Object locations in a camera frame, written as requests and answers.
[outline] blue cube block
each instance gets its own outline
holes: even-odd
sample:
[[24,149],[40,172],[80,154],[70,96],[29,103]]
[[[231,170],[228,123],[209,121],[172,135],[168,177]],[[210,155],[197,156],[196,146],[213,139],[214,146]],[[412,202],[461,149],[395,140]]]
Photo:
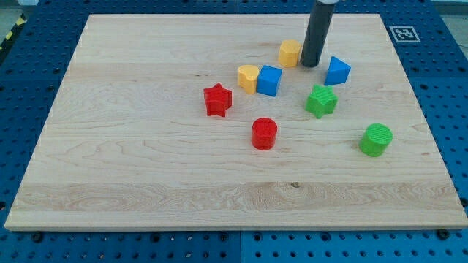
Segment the blue cube block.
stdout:
[[336,85],[346,82],[351,66],[332,56],[324,85]]
[[268,96],[276,96],[282,73],[282,69],[266,65],[262,66],[257,78],[257,92]]

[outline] wood grain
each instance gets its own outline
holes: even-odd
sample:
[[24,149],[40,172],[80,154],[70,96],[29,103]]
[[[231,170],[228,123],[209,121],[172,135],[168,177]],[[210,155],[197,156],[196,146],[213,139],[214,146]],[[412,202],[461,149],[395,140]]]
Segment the wood grain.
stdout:
[[[279,66],[307,15],[91,15],[5,226],[16,231],[464,228],[468,220],[378,15],[335,15],[313,69],[279,95],[236,85],[242,64]],[[303,110],[331,56],[351,64],[333,115]],[[233,91],[226,118],[203,89]],[[250,143],[268,116],[270,151]],[[385,123],[383,156],[363,155]]]

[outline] red cylinder block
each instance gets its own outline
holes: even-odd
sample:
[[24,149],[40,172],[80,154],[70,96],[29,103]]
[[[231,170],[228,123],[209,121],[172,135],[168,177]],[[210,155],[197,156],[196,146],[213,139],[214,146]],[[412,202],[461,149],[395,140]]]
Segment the red cylinder block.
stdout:
[[252,125],[252,145],[258,150],[270,150],[275,145],[278,126],[270,118],[259,118]]

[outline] green block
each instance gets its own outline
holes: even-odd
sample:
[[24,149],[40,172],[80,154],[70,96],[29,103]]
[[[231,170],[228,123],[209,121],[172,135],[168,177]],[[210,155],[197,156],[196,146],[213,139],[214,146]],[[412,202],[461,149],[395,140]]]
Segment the green block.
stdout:
[[393,139],[392,131],[381,123],[374,123],[367,127],[359,148],[371,157],[381,156]]
[[333,92],[332,86],[314,85],[314,89],[307,97],[306,111],[321,118],[324,114],[333,113],[337,102],[338,97]]

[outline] yellow and black tape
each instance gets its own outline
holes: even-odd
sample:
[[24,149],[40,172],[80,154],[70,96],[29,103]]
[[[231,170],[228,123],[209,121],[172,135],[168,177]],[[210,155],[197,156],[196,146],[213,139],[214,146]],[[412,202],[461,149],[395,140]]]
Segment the yellow and black tape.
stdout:
[[0,64],[3,63],[5,58],[8,55],[8,52],[13,46],[13,43],[15,40],[18,38],[20,35],[20,32],[24,28],[24,24],[26,23],[27,19],[24,14],[21,14],[21,16],[18,18],[16,21],[15,25],[13,25],[12,29],[8,34],[5,36],[4,40],[0,44]]

